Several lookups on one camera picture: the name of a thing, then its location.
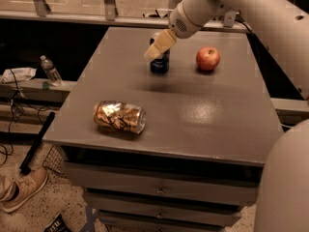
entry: person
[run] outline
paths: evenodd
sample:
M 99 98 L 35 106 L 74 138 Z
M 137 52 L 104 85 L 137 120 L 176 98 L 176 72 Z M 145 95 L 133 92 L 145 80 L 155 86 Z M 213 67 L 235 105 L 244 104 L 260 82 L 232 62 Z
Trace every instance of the person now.
M 12 213 L 38 193 L 46 184 L 48 173 L 44 167 L 32 171 L 20 181 L 0 174 L 0 202 L 6 213 Z

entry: gold can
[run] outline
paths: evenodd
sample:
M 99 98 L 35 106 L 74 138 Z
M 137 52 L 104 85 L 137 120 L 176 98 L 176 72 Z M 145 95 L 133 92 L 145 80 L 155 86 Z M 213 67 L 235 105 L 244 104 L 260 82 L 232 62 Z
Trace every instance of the gold can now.
M 146 112 L 134 104 L 100 101 L 95 106 L 94 120 L 100 126 L 139 134 L 145 128 Z

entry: gray tabletop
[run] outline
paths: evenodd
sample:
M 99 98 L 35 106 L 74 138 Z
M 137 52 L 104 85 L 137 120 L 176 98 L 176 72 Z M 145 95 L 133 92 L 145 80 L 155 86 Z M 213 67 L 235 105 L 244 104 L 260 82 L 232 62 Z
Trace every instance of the gray tabletop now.
M 246 36 L 198 32 L 178 40 L 171 49 L 170 71 L 158 76 L 143 58 L 157 31 L 109 28 L 43 140 L 262 166 L 283 132 Z M 196 70 L 196 53 L 206 45 L 221 54 L 211 74 Z M 101 130 L 93 120 L 98 101 L 144 107 L 143 132 Z

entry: drawer handle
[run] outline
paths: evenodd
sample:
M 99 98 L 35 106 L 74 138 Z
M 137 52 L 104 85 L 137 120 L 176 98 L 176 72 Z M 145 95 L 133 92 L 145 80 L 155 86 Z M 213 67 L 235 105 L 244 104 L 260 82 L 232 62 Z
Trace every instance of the drawer handle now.
M 156 215 L 156 218 L 163 219 L 163 214 L 161 211 L 158 212 L 158 214 Z
M 159 187 L 158 190 L 156 191 L 157 195 L 163 195 L 165 194 L 165 191 L 163 190 L 163 187 Z

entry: shoe sole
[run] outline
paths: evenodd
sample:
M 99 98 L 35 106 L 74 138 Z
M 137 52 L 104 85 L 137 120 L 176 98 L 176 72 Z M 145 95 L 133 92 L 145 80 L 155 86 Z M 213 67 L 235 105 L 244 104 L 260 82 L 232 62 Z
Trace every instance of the shoe sole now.
M 16 210 L 18 210 L 22 205 L 24 205 L 24 203 L 26 203 L 32 196 L 34 196 L 35 194 L 37 194 L 40 190 L 42 190 L 42 188 L 45 186 L 46 182 L 48 180 L 48 175 L 46 176 L 44 182 L 42 183 L 42 185 L 39 187 L 39 189 L 37 189 L 35 192 L 33 192 L 29 197 L 27 197 L 24 201 L 22 201 L 19 205 L 10 208 L 10 209 L 5 209 L 4 207 L 2 208 L 2 210 L 6 213 L 12 213 Z

